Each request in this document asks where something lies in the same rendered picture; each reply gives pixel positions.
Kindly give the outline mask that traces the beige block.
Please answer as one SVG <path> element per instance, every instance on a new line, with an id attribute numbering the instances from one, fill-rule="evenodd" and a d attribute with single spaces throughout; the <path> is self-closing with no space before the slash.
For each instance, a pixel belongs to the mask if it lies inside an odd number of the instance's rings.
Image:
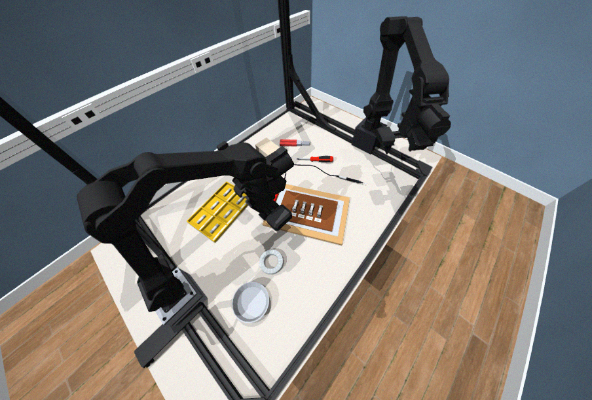
<path id="1" fill-rule="evenodd" d="M 255 144 L 256 150 L 259 151 L 262 155 L 268 156 L 269 154 L 276 151 L 279 146 L 273 143 L 268 138 L 263 139 L 259 143 Z"/>

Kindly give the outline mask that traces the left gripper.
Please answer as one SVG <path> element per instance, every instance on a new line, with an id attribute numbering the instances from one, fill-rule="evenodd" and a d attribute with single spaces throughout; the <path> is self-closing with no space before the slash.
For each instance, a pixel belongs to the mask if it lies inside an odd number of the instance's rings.
<path id="1" fill-rule="evenodd" d="M 411 126 L 412 124 L 416 124 L 416 126 L 420 126 L 420 124 L 416 120 L 409 118 L 406 115 L 406 112 L 402 112 L 401 115 L 403 117 L 403 120 L 401 121 L 401 123 L 398 123 L 398 125 L 397 125 L 399 128 L 398 131 L 392 131 L 390 129 L 390 127 L 383 127 L 383 128 L 376 129 L 375 135 L 376 135 L 379 143 L 382 146 L 384 146 L 386 154 L 388 154 L 391 147 L 393 145 L 395 145 L 394 142 L 397 138 L 403 138 L 403 133 L 409 126 Z M 389 146 L 389 147 L 387 147 L 387 146 Z"/>

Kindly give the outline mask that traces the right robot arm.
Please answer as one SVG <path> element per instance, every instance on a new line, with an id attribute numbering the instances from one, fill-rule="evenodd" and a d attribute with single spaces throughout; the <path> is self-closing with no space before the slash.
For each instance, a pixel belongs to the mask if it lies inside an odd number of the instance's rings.
<path id="1" fill-rule="evenodd" d="M 169 183 L 229 175 L 240 190 L 246 189 L 252 196 L 263 194 L 269 184 L 274 200 L 286 187 L 281 175 L 292 167 L 294 162 L 283 146 L 264 156 L 246 142 L 221 151 L 146 152 L 83 187 L 77 201 L 86 233 L 103 244 L 112 244 L 140 276 L 137 284 L 148 312 L 162 308 L 167 313 L 187 292 L 164 255 L 152 256 L 135 222 L 155 193 Z M 123 186 L 134 180 L 125 196 Z"/>

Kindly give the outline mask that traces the red-handled pliers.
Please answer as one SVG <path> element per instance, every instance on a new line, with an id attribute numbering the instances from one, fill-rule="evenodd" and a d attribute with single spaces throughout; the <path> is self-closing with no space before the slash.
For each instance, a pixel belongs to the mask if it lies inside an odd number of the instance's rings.
<path id="1" fill-rule="evenodd" d="M 280 145 L 296 147 L 301 145 L 309 145 L 309 141 L 301 141 L 296 139 L 281 139 Z"/>

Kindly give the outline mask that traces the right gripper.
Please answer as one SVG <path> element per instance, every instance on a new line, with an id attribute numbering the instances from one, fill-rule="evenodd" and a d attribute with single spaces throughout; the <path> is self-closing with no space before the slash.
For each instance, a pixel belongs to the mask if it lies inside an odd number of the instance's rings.
<path id="1" fill-rule="evenodd" d="M 240 190 L 236 185 L 233 190 L 240 198 L 245 193 L 246 204 L 259 212 L 258 215 L 275 231 L 279 231 L 292 218 L 292 212 L 289 209 L 283 204 L 278 205 L 274 200 L 271 200 L 270 191 L 272 187 L 269 184 L 267 190 L 259 196 L 252 196 L 246 190 Z"/>

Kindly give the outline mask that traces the red and black screwdriver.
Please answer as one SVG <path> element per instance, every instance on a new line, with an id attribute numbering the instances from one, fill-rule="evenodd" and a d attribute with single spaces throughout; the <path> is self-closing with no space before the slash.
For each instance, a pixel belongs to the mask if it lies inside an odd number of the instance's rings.
<path id="1" fill-rule="evenodd" d="M 332 156 L 318 156 L 318 157 L 311 156 L 310 158 L 299 158 L 299 160 L 310 160 L 310 161 L 319 161 L 319 162 L 332 162 L 333 161 L 333 157 Z"/>

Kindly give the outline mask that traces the yellow tray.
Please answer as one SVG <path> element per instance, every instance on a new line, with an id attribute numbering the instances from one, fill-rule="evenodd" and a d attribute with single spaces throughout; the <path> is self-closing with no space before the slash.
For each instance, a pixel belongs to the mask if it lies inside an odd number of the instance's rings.
<path id="1" fill-rule="evenodd" d="M 223 194 L 231 188 L 231 191 L 226 195 Z M 234 220 L 243 212 L 248 206 L 245 201 L 246 194 L 243 200 L 236 204 L 240 197 L 233 191 L 234 185 L 227 181 L 187 220 L 187 222 L 207 236 L 210 240 L 216 243 L 221 235 L 230 227 Z M 210 209 L 217 201 L 219 203 Z M 230 210 L 232 211 L 229 215 L 224 218 L 223 216 Z M 197 221 L 205 214 L 205 218 L 198 224 Z M 223 222 L 224 221 L 224 222 Z M 211 229 L 216 225 L 219 226 L 211 234 Z M 220 234 L 219 234 L 220 233 Z"/>

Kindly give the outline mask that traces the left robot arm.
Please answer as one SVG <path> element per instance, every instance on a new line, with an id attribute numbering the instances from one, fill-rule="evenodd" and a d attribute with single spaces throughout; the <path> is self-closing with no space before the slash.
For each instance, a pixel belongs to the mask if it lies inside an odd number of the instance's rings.
<path id="1" fill-rule="evenodd" d="M 405 42 L 414 67 L 413 89 L 409 91 L 412 98 L 406 115 L 414 120 L 417 118 L 421 126 L 412 124 L 403 137 L 407 138 L 410 149 L 416 151 L 433 146 L 451 127 L 450 114 L 441 107 L 448 104 L 449 74 L 432 54 L 422 19 L 406 17 L 387 17 L 380 25 L 383 52 L 377 89 L 369 105 L 363 108 L 367 118 L 361 127 L 375 133 L 382 126 L 381 117 L 387 117 L 392 110 L 394 101 L 390 89 L 398 52 Z M 439 97 L 430 98 L 430 94 L 439 94 Z"/>

